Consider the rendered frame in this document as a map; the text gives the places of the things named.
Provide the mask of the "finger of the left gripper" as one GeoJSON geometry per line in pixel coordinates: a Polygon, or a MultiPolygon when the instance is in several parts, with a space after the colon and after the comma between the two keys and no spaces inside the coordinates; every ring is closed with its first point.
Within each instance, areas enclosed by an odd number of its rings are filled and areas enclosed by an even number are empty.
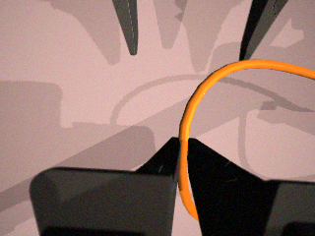
{"type": "Polygon", "coordinates": [[[239,61],[249,60],[288,0],[252,0],[239,61]]]}
{"type": "Polygon", "coordinates": [[[137,0],[112,0],[129,52],[138,51],[138,13],[137,0]]]}

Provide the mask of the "orange patch cord with blue plug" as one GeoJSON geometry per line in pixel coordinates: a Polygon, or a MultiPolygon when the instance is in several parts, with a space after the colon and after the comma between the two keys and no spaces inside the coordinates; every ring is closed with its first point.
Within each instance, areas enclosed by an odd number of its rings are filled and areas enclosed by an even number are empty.
{"type": "MultiPolygon", "coordinates": [[[[182,203],[185,208],[195,219],[198,220],[196,207],[193,204],[188,188],[187,177],[187,148],[190,132],[190,125],[199,102],[203,98],[206,91],[219,79],[243,69],[272,69],[278,71],[284,71],[299,75],[305,78],[315,80],[315,71],[309,70],[303,67],[287,64],[284,62],[272,61],[272,60],[241,60],[234,63],[227,64],[216,71],[208,75],[195,89],[194,93],[188,100],[182,119],[179,124],[179,141],[181,143],[179,172],[178,172],[178,189],[181,196],[182,203]]],[[[198,220],[199,221],[199,220],[198,220]]]]}

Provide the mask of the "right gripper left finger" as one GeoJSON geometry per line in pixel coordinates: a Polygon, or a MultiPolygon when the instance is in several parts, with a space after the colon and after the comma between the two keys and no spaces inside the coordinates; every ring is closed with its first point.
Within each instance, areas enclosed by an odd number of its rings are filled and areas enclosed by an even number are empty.
{"type": "Polygon", "coordinates": [[[38,173],[30,197],[39,236],[48,226],[171,236],[180,150],[172,137],[135,171],[53,167],[38,173]]]}

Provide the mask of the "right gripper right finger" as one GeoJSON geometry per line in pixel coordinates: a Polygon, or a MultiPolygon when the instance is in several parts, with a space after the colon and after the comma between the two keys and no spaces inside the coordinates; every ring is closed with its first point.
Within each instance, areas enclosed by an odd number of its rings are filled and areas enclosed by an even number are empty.
{"type": "Polygon", "coordinates": [[[195,138],[187,165],[202,236],[282,236],[288,223],[315,223],[315,182],[264,181],[195,138]]]}

